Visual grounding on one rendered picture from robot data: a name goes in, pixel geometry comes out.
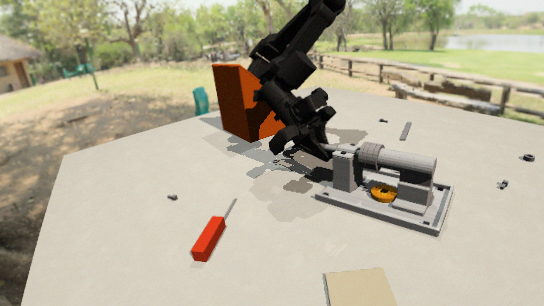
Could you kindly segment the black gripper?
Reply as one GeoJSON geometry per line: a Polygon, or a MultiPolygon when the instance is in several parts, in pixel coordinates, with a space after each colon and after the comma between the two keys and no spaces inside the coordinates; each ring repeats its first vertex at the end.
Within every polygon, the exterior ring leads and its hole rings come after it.
{"type": "Polygon", "coordinates": [[[318,109],[315,116],[313,112],[300,116],[301,121],[296,124],[290,116],[289,106],[303,100],[301,96],[290,95],[282,99],[274,108],[274,119],[281,120],[286,126],[280,129],[269,142],[269,149],[274,155],[284,150],[284,146],[293,140],[292,149],[298,149],[311,154],[325,162],[332,158],[332,152],[325,151],[320,143],[328,144],[325,124],[337,112],[331,106],[318,109]],[[313,116],[313,117],[312,117],[313,116]],[[308,125],[308,126],[307,126],[308,125]]]}

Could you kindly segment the red-handled screwdriver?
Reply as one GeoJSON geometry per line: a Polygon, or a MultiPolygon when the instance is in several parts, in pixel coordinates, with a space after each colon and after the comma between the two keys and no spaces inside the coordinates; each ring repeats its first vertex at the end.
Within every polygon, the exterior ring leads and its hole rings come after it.
{"type": "Polygon", "coordinates": [[[225,220],[228,217],[230,211],[232,210],[232,206],[236,202],[236,200],[237,199],[234,199],[231,202],[231,206],[229,207],[224,217],[212,216],[212,218],[209,220],[208,225],[200,234],[198,241],[191,249],[194,261],[207,262],[207,260],[210,258],[209,256],[211,252],[215,248],[224,228],[226,227],[225,220]]]}

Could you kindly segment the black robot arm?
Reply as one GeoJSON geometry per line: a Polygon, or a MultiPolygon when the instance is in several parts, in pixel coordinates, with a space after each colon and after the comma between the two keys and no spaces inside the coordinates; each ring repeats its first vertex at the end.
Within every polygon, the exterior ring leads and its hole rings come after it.
{"type": "MultiPolygon", "coordinates": [[[[317,69],[306,54],[324,29],[344,11],[345,3],[346,0],[309,0],[279,33],[259,41],[249,56],[252,61],[247,70],[262,85],[253,91],[254,102],[265,100],[274,110],[282,99],[294,95],[291,91],[298,90],[317,69]]],[[[289,106],[290,116],[298,124],[299,115],[313,112],[315,116],[317,109],[327,106],[327,100],[328,94],[321,87],[316,88],[310,96],[289,106]]]]}

